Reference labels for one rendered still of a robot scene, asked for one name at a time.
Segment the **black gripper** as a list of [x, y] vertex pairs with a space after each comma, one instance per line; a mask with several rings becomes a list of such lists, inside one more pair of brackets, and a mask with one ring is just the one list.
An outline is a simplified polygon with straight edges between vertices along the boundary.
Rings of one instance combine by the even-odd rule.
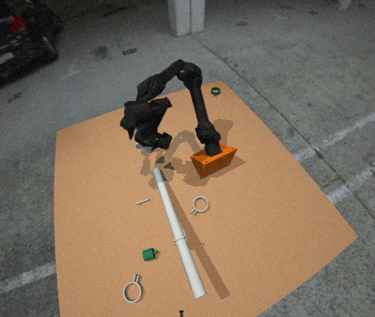
[[[158, 127], [160, 122], [159, 123], [154, 123], [154, 122], [148, 122], [149, 126], [151, 128], [154, 128], [154, 127]], [[132, 140], [133, 136], [134, 136], [134, 131], [135, 129], [139, 130], [139, 128], [142, 126], [143, 124], [140, 124], [140, 125], [137, 125], [135, 127], [131, 127], [129, 126], [126, 121], [125, 121], [125, 118], [123, 117], [120, 121], [120, 126], [123, 127], [125, 130], [127, 130], [128, 134], [129, 134], [129, 137], [130, 137], [130, 141]], [[172, 140], [172, 136], [167, 134], [166, 132], [163, 132], [163, 134], [160, 134], [159, 132], [157, 132], [157, 137], [156, 137], [158, 140], [157, 142], [155, 143], [155, 145], [153, 145], [151, 151], [153, 151], [154, 149], [156, 148], [161, 148], [161, 149], [167, 149], [171, 143], [171, 140]]]

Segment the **grey cup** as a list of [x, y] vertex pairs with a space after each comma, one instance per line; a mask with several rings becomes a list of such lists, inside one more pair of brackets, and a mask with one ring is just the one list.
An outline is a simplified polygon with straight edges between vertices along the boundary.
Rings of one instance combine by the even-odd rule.
[[144, 149], [144, 148], [145, 148], [144, 146], [142, 146], [142, 145], [139, 144], [138, 142], [136, 142], [135, 147], [136, 147], [137, 149]]

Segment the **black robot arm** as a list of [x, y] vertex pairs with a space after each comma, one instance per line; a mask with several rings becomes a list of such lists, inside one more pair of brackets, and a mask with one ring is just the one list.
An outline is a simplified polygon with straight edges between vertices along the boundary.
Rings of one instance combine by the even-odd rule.
[[[219, 143], [221, 134], [216, 131], [215, 126], [208, 119], [206, 105], [201, 92], [201, 69], [193, 63], [184, 62], [183, 60], [173, 62], [160, 74], [149, 76], [146, 80], [139, 83], [136, 101], [124, 103], [126, 123], [131, 127], [143, 124], [134, 134], [134, 140], [144, 147], [153, 147], [157, 142], [157, 128], [151, 128], [148, 122], [159, 123], [167, 108], [172, 105], [167, 97], [162, 99], [154, 98], [163, 92], [168, 81], [175, 76], [183, 82], [191, 93], [198, 120], [198, 125], [195, 128], [196, 136], [201, 144], [205, 144], [206, 154], [212, 157], [223, 153]], [[148, 103], [148, 101], [150, 102]]]

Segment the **green cylinder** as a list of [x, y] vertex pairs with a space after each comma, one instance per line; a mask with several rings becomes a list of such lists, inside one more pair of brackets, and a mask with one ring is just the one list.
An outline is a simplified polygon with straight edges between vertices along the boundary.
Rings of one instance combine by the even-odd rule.
[[154, 251], [154, 248], [146, 249], [142, 252], [143, 260], [148, 261], [155, 258], [155, 254], [158, 251]]

